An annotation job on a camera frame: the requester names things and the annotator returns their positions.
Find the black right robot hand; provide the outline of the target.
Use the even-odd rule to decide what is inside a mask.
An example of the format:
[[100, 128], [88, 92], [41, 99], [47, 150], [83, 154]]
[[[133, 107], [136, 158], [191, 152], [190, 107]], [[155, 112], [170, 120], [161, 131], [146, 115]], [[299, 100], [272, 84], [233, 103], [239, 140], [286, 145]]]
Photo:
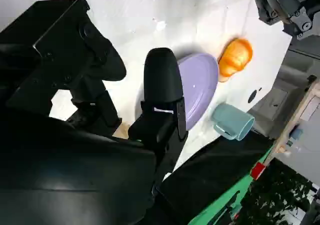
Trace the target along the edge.
[[40, 0], [0, 33], [0, 222], [172, 225], [159, 187], [188, 138], [171, 49], [144, 63], [128, 138], [104, 81], [127, 71], [86, 0]]

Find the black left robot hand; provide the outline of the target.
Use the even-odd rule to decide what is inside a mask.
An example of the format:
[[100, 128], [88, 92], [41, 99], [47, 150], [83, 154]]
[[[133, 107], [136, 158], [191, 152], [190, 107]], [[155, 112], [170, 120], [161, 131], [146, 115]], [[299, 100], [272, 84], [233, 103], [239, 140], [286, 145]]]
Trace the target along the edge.
[[283, 32], [303, 40], [320, 35], [320, 0], [254, 0], [259, 19], [269, 26], [283, 23]]

